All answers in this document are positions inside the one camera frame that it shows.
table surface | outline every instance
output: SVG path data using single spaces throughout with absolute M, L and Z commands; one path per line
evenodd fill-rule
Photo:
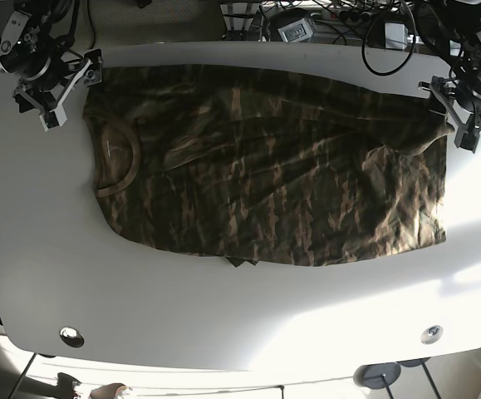
M 371 50 L 391 69 L 405 55 Z M 390 78 L 371 75 L 356 47 L 215 42 L 105 51 L 107 67 L 214 63 L 328 76 L 423 96 L 419 81 L 445 76 L 415 55 Z M 0 312 L 22 349 L 105 362 L 205 369 L 323 370 L 481 347 L 481 144 L 449 139 L 445 244 L 324 268 L 170 254 L 122 239 L 91 189 L 94 160 L 81 119 L 86 91 L 66 102 L 69 121 L 45 133 L 20 115 L 14 76 L 0 74 Z M 433 345 L 421 333 L 440 325 Z M 59 338 L 77 328 L 85 345 Z

